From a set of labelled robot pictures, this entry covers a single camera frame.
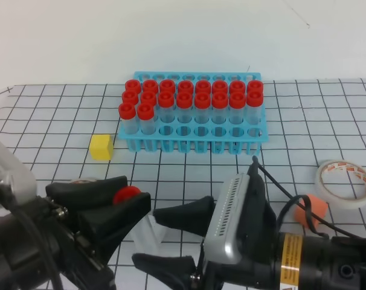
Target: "white robot part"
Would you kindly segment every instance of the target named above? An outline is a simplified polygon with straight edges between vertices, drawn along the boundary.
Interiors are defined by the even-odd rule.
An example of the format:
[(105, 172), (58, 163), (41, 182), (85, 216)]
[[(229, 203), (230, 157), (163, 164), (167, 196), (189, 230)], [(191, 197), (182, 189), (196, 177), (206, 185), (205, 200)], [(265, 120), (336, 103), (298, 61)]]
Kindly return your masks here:
[(0, 142), (0, 180), (5, 178), (19, 205), (36, 197), (37, 181), (34, 175)]

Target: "red object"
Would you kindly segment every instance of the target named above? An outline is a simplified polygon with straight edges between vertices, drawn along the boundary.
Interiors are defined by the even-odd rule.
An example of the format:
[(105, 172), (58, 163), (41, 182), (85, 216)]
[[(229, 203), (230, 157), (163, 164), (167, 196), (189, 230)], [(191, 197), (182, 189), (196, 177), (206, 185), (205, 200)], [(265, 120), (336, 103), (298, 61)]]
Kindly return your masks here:
[(173, 80), (162, 80), (160, 82), (160, 91), (164, 92), (164, 91), (168, 91), (171, 93), (175, 93), (175, 82)]
[(123, 103), (130, 103), (136, 106), (139, 102), (139, 95), (135, 91), (125, 91), (123, 95), (121, 95), (121, 99)]
[(260, 80), (251, 80), (248, 83), (248, 92), (252, 91), (263, 92), (263, 83)]
[(156, 94), (152, 91), (143, 92), (140, 96), (140, 102), (143, 104), (150, 104), (156, 106)]
[(197, 94), (195, 94), (194, 102), (195, 102), (195, 106), (198, 109), (207, 109), (211, 105), (210, 93), (198, 92)]
[(140, 120), (147, 121), (151, 120), (155, 113), (153, 112), (153, 106), (150, 104), (140, 104), (137, 107), (137, 116)]
[(228, 85), (224, 80), (216, 80), (213, 82), (213, 94), (215, 92), (225, 92), (227, 94)]
[(162, 108), (172, 107), (174, 104), (173, 94), (168, 91), (160, 92), (158, 97), (159, 106)]
[(245, 93), (246, 92), (246, 85), (241, 80), (233, 80), (230, 83), (229, 91), (230, 91), (230, 94), (232, 94), (234, 92), (242, 92), (242, 93)]
[[(308, 195), (308, 197), (310, 199), (310, 203), (312, 204), (312, 213), (324, 219), (328, 211), (328, 204), (314, 195)], [(304, 227), (309, 228), (305, 218), (305, 211), (301, 207), (295, 208), (294, 219)], [(315, 228), (317, 228), (319, 221), (313, 217), (312, 223)]]
[(183, 80), (178, 83), (178, 92), (189, 92), (190, 94), (194, 93), (194, 85), (189, 80)]
[(158, 82), (156, 80), (146, 80), (143, 83), (143, 92), (152, 91), (155, 94), (159, 92)]
[(140, 193), (140, 189), (135, 186), (125, 186), (116, 192), (115, 196), (113, 197), (113, 204), (119, 204), (123, 201), (126, 201), (127, 199), (139, 195)]
[(211, 93), (211, 84), (208, 80), (200, 80), (195, 85), (195, 92)]
[(125, 83), (125, 90), (126, 91), (135, 91), (138, 94), (140, 94), (140, 92), (141, 92), (140, 82), (138, 80), (128, 80)]
[(248, 92), (246, 104), (250, 107), (259, 107), (263, 104), (263, 93), (259, 91)]
[(189, 92), (179, 92), (176, 96), (176, 104), (179, 108), (188, 109), (193, 105), (193, 95)]
[(120, 117), (124, 120), (130, 120), (136, 116), (136, 109), (133, 104), (130, 103), (122, 103), (118, 107), (118, 113)]
[(245, 94), (242, 92), (234, 92), (230, 95), (230, 106), (234, 109), (241, 109), (246, 104)]
[(228, 97), (225, 92), (216, 92), (213, 94), (213, 100), (211, 102), (216, 109), (224, 109), (228, 105)]

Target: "yellow warning label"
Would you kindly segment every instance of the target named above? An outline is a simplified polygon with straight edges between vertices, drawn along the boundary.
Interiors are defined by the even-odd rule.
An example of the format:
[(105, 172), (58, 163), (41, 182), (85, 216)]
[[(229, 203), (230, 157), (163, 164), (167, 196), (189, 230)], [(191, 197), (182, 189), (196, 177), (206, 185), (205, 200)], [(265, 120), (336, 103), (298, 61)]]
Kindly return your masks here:
[(302, 236), (285, 234), (281, 261), (281, 284), (298, 286), (302, 247)]

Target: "cable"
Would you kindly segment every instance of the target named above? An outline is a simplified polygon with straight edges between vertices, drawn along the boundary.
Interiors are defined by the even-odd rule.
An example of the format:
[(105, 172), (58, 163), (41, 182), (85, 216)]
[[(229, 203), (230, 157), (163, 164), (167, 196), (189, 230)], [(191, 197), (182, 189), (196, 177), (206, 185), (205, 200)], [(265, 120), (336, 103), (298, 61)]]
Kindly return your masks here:
[[(265, 174), (273, 183), (275, 186), (277, 186), (288, 198), (292, 199), (293, 196), (286, 191), (285, 188), (283, 188), (281, 186), (281, 184), (279, 184), (273, 176), (270, 175), (270, 173), (261, 165), (261, 164), (258, 164), (258, 168), (263, 172), (263, 174)], [(300, 204), (299, 202), (295, 202), (295, 204), (297, 204), (299, 207), (301, 207), (303, 210), (307, 210), (307, 208), (305, 206), (303, 206), (302, 204)], [(341, 228), (338, 228), (334, 225), (332, 225), (331, 223), (325, 221), (324, 219), (322, 219), (321, 217), (315, 215), (314, 213), (312, 213), (312, 217), (315, 218), (316, 220), (318, 220), (320, 223), (322, 223), (323, 225), (337, 231), (338, 233), (341, 233), (347, 237), (354, 237), (354, 238), (359, 238), (359, 236), (355, 235), (355, 234), (351, 234), (349, 233), (348, 231), (344, 231), (342, 230)]]
[(33, 221), (17, 205), (15, 196), (12, 194), (8, 186), (0, 185), (0, 190), (3, 191), (3, 194), (6, 197), (4, 199), (6, 205), (5, 208), (7, 208), (11, 214), (22, 224), (27, 233), (30, 235), (34, 244), (37, 246), (47, 274), (51, 280), (51, 283), (53, 284), (53, 290), (63, 290), (57, 265), (54, 262), (54, 259), (48, 248), (46, 247), (45, 242), (43, 241), (42, 236), (37, 229), (37, 226), (35, 226)]
[(326, 233), (319, 233), (316, 231), (315, 225), (312, 222), (312, 203), (310, 202), (310, 198), (308, 195), (297, 195), (297, 196), (293, 196), (290, 201), (288, 201), (286, 203), (286, 205), (283, 207), (283, 209), (281, 210), (280, 214), (278, 215), (278, 219), (277, 219), (277, 231), (280, 231), (280, 228), (282, 226), (282, 223), (284, 221), (284, 217), (286, 215), (286, 213), (291, 209), (291, 207), (296, 204), (298, 202), (299, 199), (303, 199), (304, 203), (305, 203), (305, 218), (306, 218), (306, 223), (308, 224), (308, 227), (310, 229), (310, 231), (313, 234), (317, 234), (320, 237), (323, 237), (325, 239), (329, 239), (328, 234)]

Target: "white wall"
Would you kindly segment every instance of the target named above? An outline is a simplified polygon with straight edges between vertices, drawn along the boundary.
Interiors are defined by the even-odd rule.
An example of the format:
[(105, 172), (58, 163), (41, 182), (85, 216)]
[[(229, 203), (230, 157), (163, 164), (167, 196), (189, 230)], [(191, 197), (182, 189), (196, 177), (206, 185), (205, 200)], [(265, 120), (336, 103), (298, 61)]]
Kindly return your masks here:
[(0, 88), (248, 68), (366, 77), (366, 0), (0, 1)]

